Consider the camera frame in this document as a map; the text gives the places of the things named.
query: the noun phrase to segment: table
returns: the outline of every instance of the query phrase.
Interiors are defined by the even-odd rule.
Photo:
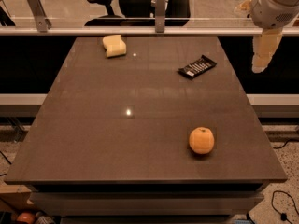
[[[108,59],[101,37],[77,38],[8,184],[63,217],[230,216],[287,180],[217,37],[123,40],[127,54]],[[194,80],[177,72],[202,54],[217,66]],[[188,147],[201,126],[216,139],[205,156]]]

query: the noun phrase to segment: floor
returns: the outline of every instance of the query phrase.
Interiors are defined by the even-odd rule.
[[[24,126],[26,131],[30,130],[30,126]],[[273,124],[263,123],[263,129],[267,133],[272,147],[281,147],[289,138],[299,140],[299,134],[296,131],[297,124]],[[14,142],[16,132],[8,125],[0,125],[0,151],[13,162],[19,148],[22,145],[22,140],[26,133],[21,137],[19,142]],[[258,224],[279,224],[286,223],[280,220],[280,215],[277,213],[271,204],[274,191],[284,191],[290,194],[295,203],[299,205],[299,142],[291,141],[281,149],[274,149],[278,159],[287,173],[288,180],[282,184],[270,184],[264,191],[264,200],[259,203],[253,210],[250,211],[250,217]],[[5,174],[9,169],[9,164],[5,158],[0,157],[0,174]],[[0,177],[0,185],[3,183],[4,177]],[[296,212],[292,199],[285,193],[276,192],[273,200],[273,205],[280,213],[286,213],[287,218],[291,223],[299,223],[299,214]],[[234,223],[236,219],[245,219],[244,215],[234,216],[230,223]]]

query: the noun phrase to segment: brown tabletop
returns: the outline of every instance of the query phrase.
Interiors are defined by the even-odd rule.
[[[12,164],[9,184],[282,182],[287,179],[216,37],[77,38]],[[178,68],[204,54],[194,80]],[[210,128],[195,156],[190,132]]]

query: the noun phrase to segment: yellow sponge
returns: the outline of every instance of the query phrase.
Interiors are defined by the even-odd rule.
[[[125,43],[121,39],[121,35],[111,35],[103,38],[103,45],[106,49],[106,56],[121,56],[125,55],[127,48]]]

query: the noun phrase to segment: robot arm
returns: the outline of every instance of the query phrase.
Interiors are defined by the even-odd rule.
[[[262,34],[253,38],[252,71],[260,73],[271,62],[283,27],[297,16],[299,0],[247,0],[243,6],[250,11],[253,23],[263,28]]]

